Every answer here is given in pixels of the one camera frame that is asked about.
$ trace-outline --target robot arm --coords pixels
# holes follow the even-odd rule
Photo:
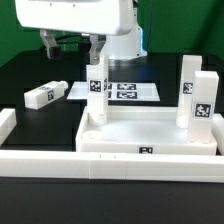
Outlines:
[[[49,58],[60,55],[54,30],[90,34],[88,63],[94,65],[99,63],[105,35],[131,31],[135,4],[133,0],[16,0],[16,10],[22,26],[40,29]]]

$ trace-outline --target white platform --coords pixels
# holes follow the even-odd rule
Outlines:
[[[176,126],[177,108],[109,106],[108,122],[88,123],[85,110],[76,136],[78,152],[215,155],[217,142],[189,143],[188,130]]]
[[[123,89],[119,90],[117,88],[118,84],[127,83],[108,83],[108,87],[112,85],[111,89],[108,88],[108,92],[111,92],[108,96],[108,100],[119,100],[119,101],[160,101],[159,94],[154,83],[129,83],[136,85],[136,90],[133,89]],[[118,98],[118,92],[131,92],[136,93],[137,98]],[[88,94],[88,84],[87,82],[74,82],[72,89],[67,97],[68,100],[80,100],[87,99]]]

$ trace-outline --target white rectangular block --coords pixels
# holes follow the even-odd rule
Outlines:
[[[90,153],[90,179],[125,179],[126,154]]]
[[[212,117],[219,77],[216,72],[195,72],[188,141],[211,142]]]
[[[201,70],[202,57],[194,55],[184,55],[181,83],[179,93],[179,103],[176,124],[180,128],[187,128],[191,114],[192,93],[194,88],[194,73]]]
[[[0,150],[0,176],[89,178],[89,153]]]
[[[24,94],[25,106],[38,110],[64,96],[68,84],[65,81],[52,81]]]
[[[16,126],[15,109],[3,109],[0,113],[0,146]]]
[[[89,122],[101,126],[107,120],[108,57],[101,56],[98,65],[87,65]]]
[[[133,155],[126,157],[127,180],[223,182],[222,156]]]
[[[224,155],[224,119],[221,114],[213,115],[212,134],[217,141],[219,152]]]

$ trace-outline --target green wall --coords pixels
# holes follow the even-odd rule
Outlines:
[[[150,52],[209,53],[224,59],[223,0],[139,0],[144,48]],[[1,0],[0,66],[25,50],[42,45],[39,31],[22,28],[14,0]]]

